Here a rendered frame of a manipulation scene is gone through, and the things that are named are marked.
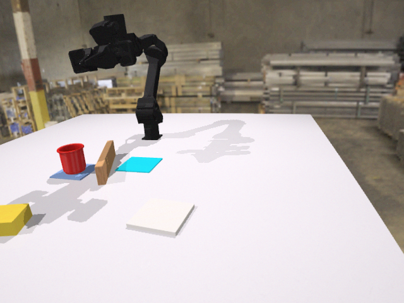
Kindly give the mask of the red cup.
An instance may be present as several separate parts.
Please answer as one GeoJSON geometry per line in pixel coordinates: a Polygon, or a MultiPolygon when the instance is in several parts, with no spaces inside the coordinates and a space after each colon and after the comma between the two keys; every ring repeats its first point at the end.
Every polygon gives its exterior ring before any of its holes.
{"type": "Polygon", "coordinates": [[[72,143],[57,149],[65,174],[79,174],[85,170],[86,162],[82,143],[72,143]]]}

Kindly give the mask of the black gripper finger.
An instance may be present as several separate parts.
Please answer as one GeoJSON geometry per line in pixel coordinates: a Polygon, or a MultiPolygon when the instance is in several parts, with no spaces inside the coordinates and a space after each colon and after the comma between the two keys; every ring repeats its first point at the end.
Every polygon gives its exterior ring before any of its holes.
{"type": "Polygon", "coordinates": [[[100,45],[97,54],[86,59],[85,65],[100,69],[114,68],[115,64],[110,45],[100,45]]]}
{"type": "Polygon", "coordinates": [[[85,60],[88,59],[89,57],[93,56],[93,50],[92,48],[87,48],[83,49],[83,59],[80,61],[81,67],[86,68],[88,71],[98,71],[97,68],[91,67],[91,66],[86,66],[85,65],[85,60]]]}

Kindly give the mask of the white flat square pad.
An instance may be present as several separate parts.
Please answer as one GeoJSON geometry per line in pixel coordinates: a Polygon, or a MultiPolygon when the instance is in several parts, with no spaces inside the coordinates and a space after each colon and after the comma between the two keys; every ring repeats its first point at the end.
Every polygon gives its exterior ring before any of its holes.
{"type": "Polygon", "coordinates": [[[194,204],[150,198],[126,223],[127,227],[176,236],[194,204]]]}

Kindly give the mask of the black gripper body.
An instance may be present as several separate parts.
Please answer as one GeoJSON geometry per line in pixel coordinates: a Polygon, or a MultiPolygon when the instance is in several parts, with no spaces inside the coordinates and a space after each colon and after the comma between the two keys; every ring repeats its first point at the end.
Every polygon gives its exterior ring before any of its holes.
{"type": "MultiPolygon", "coordinates": [[[[134,44],[130,40],[125,40],[122,42],[116,42],[116,45],[110,45],[111,53],[114,59],[114,64],[123,63],[122,67],[132,66],[136,64],[137,58],[136,53],[134,51],[134,44]]],[[[69,51],[69,58],[71,61],[71,65],[73,68],[73,72],[76,73],[85,73],[88,72],[86,68],[81,67],[80,61],[83,57],[83,49],[72,50],[69,51]]],[[[99,46],[94,47],[93,55],[97,54],[99,46]]]]}

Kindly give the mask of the wooden plank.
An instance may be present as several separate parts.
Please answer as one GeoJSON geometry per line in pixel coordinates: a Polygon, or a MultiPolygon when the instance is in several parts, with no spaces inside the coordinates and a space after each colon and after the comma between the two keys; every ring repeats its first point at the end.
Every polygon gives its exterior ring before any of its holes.
{"type": "Polygon", "coordinates": [[[106,185],[115,156],[114,141],[108,140],[95,165],[98,186],[106,185]]]}

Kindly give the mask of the yellow block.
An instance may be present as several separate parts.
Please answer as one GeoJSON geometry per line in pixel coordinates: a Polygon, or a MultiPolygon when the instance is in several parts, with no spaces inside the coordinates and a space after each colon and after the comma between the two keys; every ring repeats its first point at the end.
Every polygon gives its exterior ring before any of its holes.
{"type": "Polygon", "coordinates": [[[0,205],[0,237],[16,236],[32,216],[28,203],[0,205]]]}

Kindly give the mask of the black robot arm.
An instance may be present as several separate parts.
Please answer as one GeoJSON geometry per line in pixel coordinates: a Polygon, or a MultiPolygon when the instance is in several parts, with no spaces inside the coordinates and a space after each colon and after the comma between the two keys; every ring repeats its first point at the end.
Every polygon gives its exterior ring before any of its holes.
{"type": "Polygon", "coordinates": [[[104,21],[98,22],[90,29],[90,35],[100,45],[130,40],[134,44],[136,57],[144,54],[149,62],[144,95],[137,99],[135,110],[138,124],[144,124],[145,137],[142,140],[158,140],[158,124],[163,122],[163,115],[157,103],[157,90],[160,68],[165,64],[168,50],[165,43],[154,34],[144,34],[137,37],[134,33],[127,33],[123,14],[104,16],[104,21]],[[155,46],[152,46],[155,45],[155,46]]]}

